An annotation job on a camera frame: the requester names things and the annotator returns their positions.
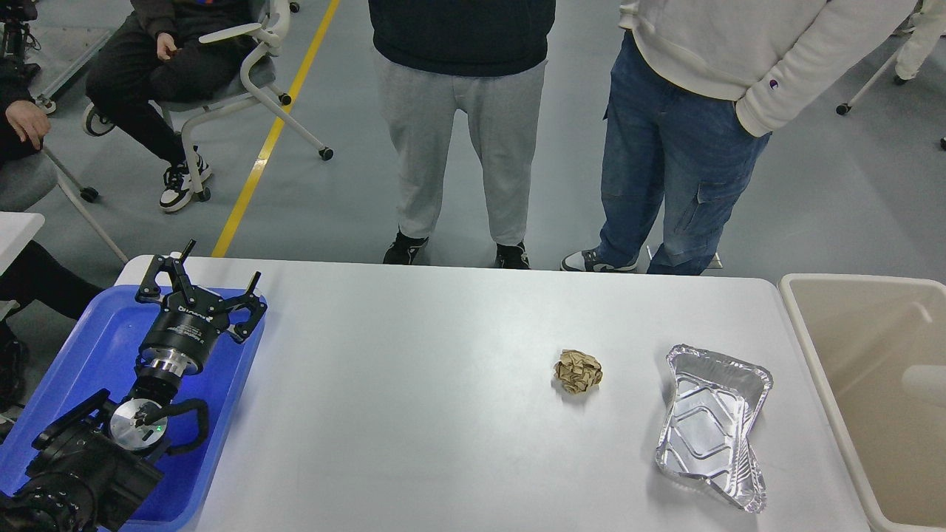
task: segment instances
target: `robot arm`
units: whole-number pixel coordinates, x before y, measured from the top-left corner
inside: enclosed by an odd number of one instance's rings
[[[138,347],[131,390],[118,403],[99,390],[36,437],[29,481],[12,497],[0,492],[0,530],[94,532],[104,526],[116,532],[164,476],[155,463],[165,454],[194,451],[206,439],[206,402],[173,402],[181,382],[203,371],[223,332],[237,343],[253,334],[266,305],[254,294],[259,272],[245,293],[229,299],[192,285],[184,261],[194,243],[180,257],[155,256],[138,289],[138,302],[161,309]],[[156,281],[161,272],[171,280],[168,294]],[[241,309],[250,317],[231,325],[230,313]],[[191,411],[197,437],[170,445],[168,419]]]

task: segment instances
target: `hand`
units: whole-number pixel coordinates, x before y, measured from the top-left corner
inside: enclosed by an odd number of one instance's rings
[[[43,147],[43,137],[49,133],[50,126],[49,118],[42,109],[31,101],[18,99],[7,107],[6,115],[7,122],[13,126],[20,142],[29,139],[36,151]]]
[[[158,33],[158,59],[161,61],[170,61],[177,53],[177,46],[174,44],[174,38],[170,33]]]

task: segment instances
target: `cargo pocket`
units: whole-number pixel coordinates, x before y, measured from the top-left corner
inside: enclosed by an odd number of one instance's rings
[[[730,183],[702,182],[696,197],[680,217],[677,234],[708,235],[722,229],[732,214],[732,207],[749,185],[751,173]]]

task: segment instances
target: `seated person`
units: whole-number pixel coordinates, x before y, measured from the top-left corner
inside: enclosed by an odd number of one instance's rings
[[[4,162],[22,159],[43,147],[49,133],[49,118],[33,103],[13,61],[0,59],[0,167]]]
[[[21,310],[39,299],[50,309],[78,320],[92,298],[102,292],[56,261],[43,246],[31,240],[0,275],[0,301],[16,301]],[[8,410],[23,396],[21,363],[26,346],[17,340],[0,319],[0,412]]]
[[[33,103],[13,62],[0,59],[0,166],[22,159],[43,147],[49,119]],[[63,268],[40,244],[31,241],[0,275],[0,301],[15,300],[20,309],[39,299],[60,314],[78,319],[89,301],[101,292],[97,286]],[[26,347],[0,317],[0,412],[23,394],[21,362]]]
[[[86,81],[90,113],[114,125],[170,164],[159,205],[165,212],[190,202],[191,179],[211,170],[198,156],[192,176],[181,137],[150,100],[193,101],[213,96],[239,71],[251,40],[201,44],[201,35],[250,22],[247,0],[131,0],[134,11],[94,59]]]

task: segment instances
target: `black sneaker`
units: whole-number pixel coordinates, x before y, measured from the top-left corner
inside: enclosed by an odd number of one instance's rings
[[[21,365],[26,357],[26,344],[10,340],[0,346],[0,412],[23,398],[23,375]]]
[[[505,270],[529,270],[529,255],[522,242],[515,246],[496,244],[496,267]]]
[[[398,231],[391,247],[385,252],[381,264],[413,264],[417,252],[426,243],[427,239],[412,239],[411,237],[405,237],[403,233]]]

